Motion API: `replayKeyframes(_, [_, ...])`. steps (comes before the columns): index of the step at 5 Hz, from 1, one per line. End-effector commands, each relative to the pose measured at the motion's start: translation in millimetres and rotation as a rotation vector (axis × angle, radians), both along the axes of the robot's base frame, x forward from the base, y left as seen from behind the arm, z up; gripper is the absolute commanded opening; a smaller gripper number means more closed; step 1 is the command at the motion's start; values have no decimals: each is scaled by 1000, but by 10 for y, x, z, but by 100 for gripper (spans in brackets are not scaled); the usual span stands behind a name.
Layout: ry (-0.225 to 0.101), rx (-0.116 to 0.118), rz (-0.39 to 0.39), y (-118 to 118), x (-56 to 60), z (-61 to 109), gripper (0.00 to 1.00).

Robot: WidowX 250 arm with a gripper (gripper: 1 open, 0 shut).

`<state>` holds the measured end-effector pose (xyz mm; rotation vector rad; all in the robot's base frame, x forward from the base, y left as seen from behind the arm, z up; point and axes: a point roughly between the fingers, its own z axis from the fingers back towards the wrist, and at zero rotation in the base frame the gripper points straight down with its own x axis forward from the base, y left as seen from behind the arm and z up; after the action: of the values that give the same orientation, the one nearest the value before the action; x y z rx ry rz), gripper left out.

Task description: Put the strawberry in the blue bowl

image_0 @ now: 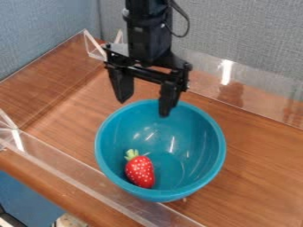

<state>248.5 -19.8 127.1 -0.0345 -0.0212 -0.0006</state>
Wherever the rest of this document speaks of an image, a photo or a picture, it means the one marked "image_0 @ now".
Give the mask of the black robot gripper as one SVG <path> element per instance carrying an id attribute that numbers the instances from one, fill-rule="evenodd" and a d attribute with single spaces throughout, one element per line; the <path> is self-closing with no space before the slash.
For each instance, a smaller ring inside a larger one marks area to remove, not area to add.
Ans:
<path id="1" fill-rule="evenodd" d="M 172 38 L 188 35 L 189 16 L 175 0 L 125 0 L 121 17 L 128 41 L 103 46 L 115 97 L 120 103 L 131 98 L 135 77 L 159 83 L 159 114 L 167 117 L 187 90 L 192 70 L 172 53 Z"/>

